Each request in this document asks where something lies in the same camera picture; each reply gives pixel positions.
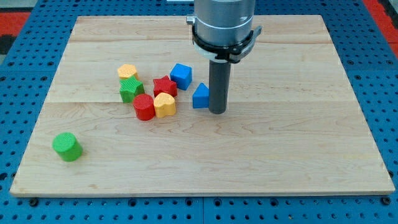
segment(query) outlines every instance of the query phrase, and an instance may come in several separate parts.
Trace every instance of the blue block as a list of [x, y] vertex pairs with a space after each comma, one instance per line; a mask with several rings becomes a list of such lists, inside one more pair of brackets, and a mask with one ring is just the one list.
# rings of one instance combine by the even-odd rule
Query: blue block
[[207, 88], [204, 83], [200, 83], [198, 88], [193, 93], [192, 102], [194, 108], [209, 107], [209, 88]]
[[177, 83], [177, 88], [187, 90], [192, 82], [192, 68], [177, 63], [170, 72], [170, 79]]

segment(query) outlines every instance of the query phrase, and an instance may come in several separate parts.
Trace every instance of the yellow block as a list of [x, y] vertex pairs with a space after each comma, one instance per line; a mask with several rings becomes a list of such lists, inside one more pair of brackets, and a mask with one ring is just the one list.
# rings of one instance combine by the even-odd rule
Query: yellow block
[[135, 76], [136, 80], [139, 80], [137, 69], [134, 65], [124, 64], [118, 68], [118, 74], [120, 79], [127, 79]]
[[159, 93], [155, 97], [154, 107], [158, 118], [163, 118], [166, 115], [172, 116], [177, 112], [174, 97], [168, 93]]

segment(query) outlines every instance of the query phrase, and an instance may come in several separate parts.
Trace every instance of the wooden board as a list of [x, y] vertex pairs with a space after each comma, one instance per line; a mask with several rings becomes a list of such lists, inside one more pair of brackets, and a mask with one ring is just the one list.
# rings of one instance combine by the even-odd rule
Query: wooden board
[[[257, 16], [263, 34], [233, 66], [228, 110], [192, 109], [208, 83], [184, 17], [79, 17], [15, 176], [17, 197], [389, 194], [383, 160], [320, 16]], [[116, 69], [147, 93], [193, 67], [177, 114], [143, 122], [121, 103]], [[63, 162], [61, 132], [84, 148]]]

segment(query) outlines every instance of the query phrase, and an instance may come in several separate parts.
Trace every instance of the toy block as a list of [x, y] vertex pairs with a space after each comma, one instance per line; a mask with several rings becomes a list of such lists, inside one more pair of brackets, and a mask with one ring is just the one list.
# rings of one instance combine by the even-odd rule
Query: toy block
[[163, 118], [166, 115], [172, 116], [177, 112], [174, 97], [168, 93], [159, 93], [155, 97], [154, 107], [158, 118]]
[[137, 95], [145, 93], [142, 82], [136, 80], [134, 76], [120, 80], [120, 96], [123, 103], [131, 103]]
[[177, 83], [177, 88], [187, 90], [192, 82], [192, 68], [177, 63], [170, 72], [170, 79]]
[[118, 74], [120, 79], [127, 79], [132, 76], [139, 80], [137, 69], [134, 65], [124, 64], [118, 68]]
[[204, 83], [200, 83], [192, 95], [192, 104], [194, 108], [209, 107], [209, 88]]
[[137, 118], [148, 121], [155, 116], [154, 100], [148, 94], [140, 94], [132, 102]]
[[72, 133], [61, 133], [52, 141], [52, 148], [65, 162], [77, 160], [83, 149]]
[[172, 97], [177, 96], [177, 84], [169, 79], [167, 75], [163, 78], [155, 78], [154, 79], [154, 95], [155, 97], [159, 93], [168, 93], [172, 95]]

